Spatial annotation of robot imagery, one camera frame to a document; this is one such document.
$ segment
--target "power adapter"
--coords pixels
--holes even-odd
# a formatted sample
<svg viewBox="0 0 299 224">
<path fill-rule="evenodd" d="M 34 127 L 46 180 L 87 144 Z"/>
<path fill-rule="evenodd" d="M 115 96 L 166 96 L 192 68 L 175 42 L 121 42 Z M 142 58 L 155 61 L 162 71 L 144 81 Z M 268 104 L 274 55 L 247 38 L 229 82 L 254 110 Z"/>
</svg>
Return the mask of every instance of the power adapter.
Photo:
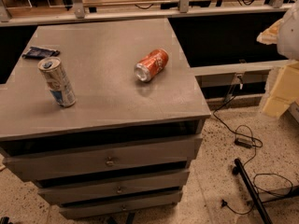
<svg viewBox="0 0 299 224">
<path fill-rule="evenodd" d="M 252 148 L 252 141 L 244 139 L 244 138 L 236 138 L 235 144 L 237 146 L 245 147 L 245 148 Z"/>
</svg>

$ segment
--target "can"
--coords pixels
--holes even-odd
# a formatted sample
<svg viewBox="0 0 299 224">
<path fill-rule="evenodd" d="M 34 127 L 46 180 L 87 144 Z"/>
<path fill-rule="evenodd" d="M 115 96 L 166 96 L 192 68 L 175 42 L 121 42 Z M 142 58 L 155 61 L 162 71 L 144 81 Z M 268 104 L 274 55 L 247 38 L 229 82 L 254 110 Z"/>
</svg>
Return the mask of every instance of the can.
<svg viewBox="0 0 299 224">
<path fill-rule="evenodd" d="M 164 49 L 156 49 L 135 65 L 135 75 L 143 82 L 149 82 L 161 72 L 168 62 L 168 54 Z"/>
<path fill-rule="evenodd" d="M 76 102 L 75 93 L 61 60 L 58 57 L 48 57 L 41 60 L 37 66 L 58 105 L 62 107 L 73 105 Z"/>
</svg>

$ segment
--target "silver can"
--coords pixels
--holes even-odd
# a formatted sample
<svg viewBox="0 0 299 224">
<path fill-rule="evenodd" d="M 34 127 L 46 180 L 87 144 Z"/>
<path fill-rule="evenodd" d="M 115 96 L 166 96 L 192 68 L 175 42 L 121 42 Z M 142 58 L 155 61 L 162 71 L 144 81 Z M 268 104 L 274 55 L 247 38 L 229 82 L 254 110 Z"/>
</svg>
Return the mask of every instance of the silver can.
<svg viewBox="0 0 299 224">
<path fill-rule="evenodd" d="M 50 92 L 58 105 L 69 107 L 76 102 L 75 93 L 58 57 L 48 57 L 38 63 L 38 69 L 46 79 Z"/>
</svg>

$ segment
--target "floor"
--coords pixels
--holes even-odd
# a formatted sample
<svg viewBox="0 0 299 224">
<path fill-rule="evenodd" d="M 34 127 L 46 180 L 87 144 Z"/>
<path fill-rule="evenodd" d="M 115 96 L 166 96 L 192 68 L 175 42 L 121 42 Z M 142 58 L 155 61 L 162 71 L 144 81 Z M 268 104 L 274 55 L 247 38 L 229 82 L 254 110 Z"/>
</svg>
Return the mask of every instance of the floor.
<svg viewBox="0 0 299 224">
<path fill-rule="evenodd" d="M 218 112 L 233 130 L 246 124 L 253 135 L 263 141 L 256 157 L 246 165 L 249 177 L 260 173 L 276 173 L 299 183 L 299 124 L 286 113 L 279 120 L 263 117 L 258 106 L 228 108 Z M 240 132 L 249 134 L 247 128 Z M 227 207 L 221 208 L 225 200 L 236 212 L 250 210 L 250 196 L 239 175 L 232 175 L 234 159 L 243 162 L 254 154 L 254 148 L 247 149 L 234 144 L 235 135 L 230 133 L 215 117 L 206 121 L 203 130 L 204 141 L 197 159 L 192 162 L 191 173 L 183 196 L 176 206 L 168 205 L 139 210 L 134 224 L 259 224 L 263 223 L 258 211 L 253 208 L 247 215 L 237 215 Z M 287 188 L 287 183 L 277 176 L 259 176 L 257 185 L 263 189 Z M 14 224 L 95 224 L 107 223 L 114 217 L 124 224 L 127 213 L 80 220 L 66 220 L 58 213 L 56 206 L 49 206 L 37 195 L 37 188 L 31 183 L 22 183 L 8 169 L 0 172 L 0 217 L 8 216 Z M 265 205 L 273 223 L 298 223 L 299 197 L 275 201 Z"/>
</svg>

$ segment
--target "drawer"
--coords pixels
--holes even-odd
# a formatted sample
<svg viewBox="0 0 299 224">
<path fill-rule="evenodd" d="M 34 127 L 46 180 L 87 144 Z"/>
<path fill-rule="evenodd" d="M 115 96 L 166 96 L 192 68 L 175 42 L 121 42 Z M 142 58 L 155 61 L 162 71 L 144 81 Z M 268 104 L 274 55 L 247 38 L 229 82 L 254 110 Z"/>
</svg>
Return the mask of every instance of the drawer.
<svg viewBox="0 0 299 224">
<path fill-rule="evenodd" d="M 38 194 L 50 204 L 73 203 L 109 196 L 156 189 L 182 187 L 186 184 L 189 170 L 173 170 L 146 175 L 110 178 L 104 181 L 84 182 L 73 185 L 40 189 Z"/>
<path fill-rule="evenodd" d="M 168 191 L 158 194 L 142 195 L 123 200 L 87 203 L 78 206 L 63 207 L 59 212 L 67 219 L 99 216 L 103 214 L 133 211 L 137 209 L 178 203 L 181 199 L 181 191 Z"/>
<path fill-rule="evenodd" d="M 4 165 L 22 181 L 36 181 L 190 161 L 200 144 L 200 135 L 188 135 L 7 157 Z"/>
</svg>

